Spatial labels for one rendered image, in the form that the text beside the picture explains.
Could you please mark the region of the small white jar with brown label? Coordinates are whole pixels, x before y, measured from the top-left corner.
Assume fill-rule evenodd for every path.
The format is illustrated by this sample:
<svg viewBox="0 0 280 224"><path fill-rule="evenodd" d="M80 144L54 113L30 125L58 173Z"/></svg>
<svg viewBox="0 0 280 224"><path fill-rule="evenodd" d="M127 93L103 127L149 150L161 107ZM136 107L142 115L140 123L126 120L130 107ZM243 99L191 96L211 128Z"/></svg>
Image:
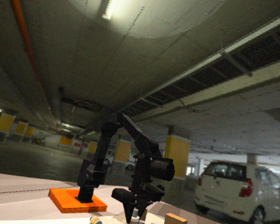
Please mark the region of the small white jar with brown label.
<svg viewBox="0 0 280 224"><path fill-rule="evenodd" d="M94 216L94 217L90 217L90 224L103 224L103 222L98 219L98 217Z"/></svg>

